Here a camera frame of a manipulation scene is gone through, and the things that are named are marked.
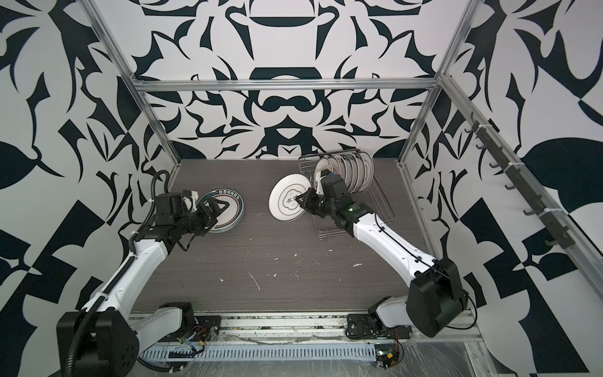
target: black and white patterned wall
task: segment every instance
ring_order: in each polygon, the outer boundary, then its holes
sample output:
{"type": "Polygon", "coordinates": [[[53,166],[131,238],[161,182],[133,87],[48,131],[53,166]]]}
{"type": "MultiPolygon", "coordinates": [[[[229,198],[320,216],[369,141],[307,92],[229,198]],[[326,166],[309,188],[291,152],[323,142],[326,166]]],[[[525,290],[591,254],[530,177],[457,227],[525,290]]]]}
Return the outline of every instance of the black and white patterned wall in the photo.
{"type": "Polygon", "coordinates": [[[139,78],[433,77],[467,0],[103,0],[139,78]]]}
{"type": "Polygon", "coordinates": [[[360,148],[397,157],[425,89],[154,92],[181,158],[279,158],[360,148]]]}
{"type": "MultiPolygon", "coordinates": [[[[585,234],[602,246],[599,1],[486,0],[453,79],[585,234]]],[[[479,329],[510,376],[603,375],[603,302],[446,94],[407,160],[437,247],[459,266],[479,329]]]]}
{"type": "Polygon", "coordinates": [[[73,0],[0,3],[0,93],[0,374],[44,377],[173,164],[73,0]]]}
{"type": "MultiPolygon", "coordinates": [[[[467,0],[98,1],[144,80],[433,77],[467,0]]],[[[397,157],[423,90],[152,93],[182,158],[397,157]]]]}

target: wood grain surface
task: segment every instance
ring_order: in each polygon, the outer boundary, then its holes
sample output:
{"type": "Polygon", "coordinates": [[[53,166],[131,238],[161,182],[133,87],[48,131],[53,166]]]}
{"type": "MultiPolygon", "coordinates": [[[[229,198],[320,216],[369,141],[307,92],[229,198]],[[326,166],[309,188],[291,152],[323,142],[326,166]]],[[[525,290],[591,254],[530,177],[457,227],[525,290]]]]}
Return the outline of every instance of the wood grain surface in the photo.
{"type": "MultiPolygon", "coordinates": [[[[426,250],[396,161],[374,165],[396,212],[390,226],[426,250]]],[[[133,310],[153,312],[174,301],[199,311],[366,310],[385,296],[406,294],[402,278],[357,239],[318,239],[310,214],[287,223],[270,215],[272,187],[292,173],[299,173],[297,161],[184,160],[172,191],[230,188],[241,194],[245,215],[228,232],[195,238],[186,252],[175,247],[133,310]]]]}

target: slotted cable tray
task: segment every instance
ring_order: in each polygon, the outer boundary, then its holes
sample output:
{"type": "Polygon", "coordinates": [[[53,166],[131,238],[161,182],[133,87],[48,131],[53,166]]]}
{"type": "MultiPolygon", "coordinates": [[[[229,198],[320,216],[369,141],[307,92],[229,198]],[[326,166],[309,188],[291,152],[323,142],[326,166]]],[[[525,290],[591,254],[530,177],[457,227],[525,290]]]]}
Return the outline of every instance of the slotted cable tray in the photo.
{"type": "Polygon", "coordinates": [[[209,344],[195,358],[168,358],[182,346],[155,344],[142,353],[146,361],[290,361],[357,360],[375,361],[374,344],[209,344]]]}

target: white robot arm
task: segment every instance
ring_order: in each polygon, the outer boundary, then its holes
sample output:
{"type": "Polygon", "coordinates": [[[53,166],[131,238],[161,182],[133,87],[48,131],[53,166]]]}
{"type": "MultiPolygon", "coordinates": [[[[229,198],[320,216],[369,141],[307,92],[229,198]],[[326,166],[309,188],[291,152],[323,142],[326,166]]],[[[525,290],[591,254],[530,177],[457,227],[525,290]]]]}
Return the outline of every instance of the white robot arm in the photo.
{"type": "Polygon", "coordinates": [[[320,182],[322,194],[310,187],[295,198],[300,207],[320,217],[330,216],[339,228],[376,251],[409,287],[408,297],[386,300],[376,308],[383,327],[413,325],[434,337],[466,309],[468,295],[450,259],[421,252],[365,203],[354,202],[339,175],[330,173],[320,182]]]}
{"type": "MultiPolygon", "coordinates": [[[[467,306],[455,264],[421,252],[390,229],[364,203],[354,203],[340,176],[322,178],[324,194],[310,188],[292,197],[304,210],[333,218],[335,224],[387,261],[409,286],[408,297],[388,299],[376,308],[380,325],[414,325],[435,336],[467,306]]],[[[204,236],[226,209],[215,200],[198,202],[194,191],[167,192],[152,198],[157,213],[130,239],[125,261],[81,311],[67,312],[57,323],[64,376],[125,376],[138,355],[168,334],[184,337],[193,326],[190,303],[167,303],[138,322],[127,319],[135,300],[155,271],[187,233],[204,236]]]]}
{"type": "Polygon", "coordinates": [[[228,208],[210,198],[200,203],[194,191],[166,192],[155,197],[151,210],[129,240],[130,252],[111,279],[81,311],[67,312],[57,323],[57,341],[64,376],[125,376],[138,356],[166,335],[184,337],[193,327],[190,303],[172,302],[128,324],[130,311],[157,266],[182,235],[204,236],[228,208]]]}

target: dish rack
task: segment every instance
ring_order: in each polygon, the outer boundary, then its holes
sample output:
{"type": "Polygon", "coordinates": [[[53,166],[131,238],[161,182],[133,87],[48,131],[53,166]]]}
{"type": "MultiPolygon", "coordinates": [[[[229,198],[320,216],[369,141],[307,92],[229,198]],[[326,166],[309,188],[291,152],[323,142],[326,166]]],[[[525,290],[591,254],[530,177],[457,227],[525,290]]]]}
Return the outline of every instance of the dish rack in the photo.
{"type": "MultiPolygon", "coordinates": [[[[338,152],[329,152],[329,153],[316,153],[316,154],[307,154],[305,156],[299,157],[299,167],[300,172],[310,180],[312,186],[314,185],[314,168],[320,160],[324,156],[336,156],[338,154],[345,154],[350,152],[360,152],[358,149],[348,149],[344,151],[338,152]]],[[[369,187],[362,192],[355,192],[352,194],[352,199],[354,201],[363,201],[369,207],[374,209],[378,216],[385,223],[391,223],[396,219],[396,213],[391,206],[390,201],[385,196],[383,192],[383,188],[379,184],[379,181],[373,174],[373,181],[369,185],[369,187]]],[[[347,235],[345,230],[339,229],[333,219],[331,217],[320,218],[319,216],[314,217],[314,224],[316,225],[316,229],[318,230],[318,237],[320,239],[332,238],[347,235]]]]}

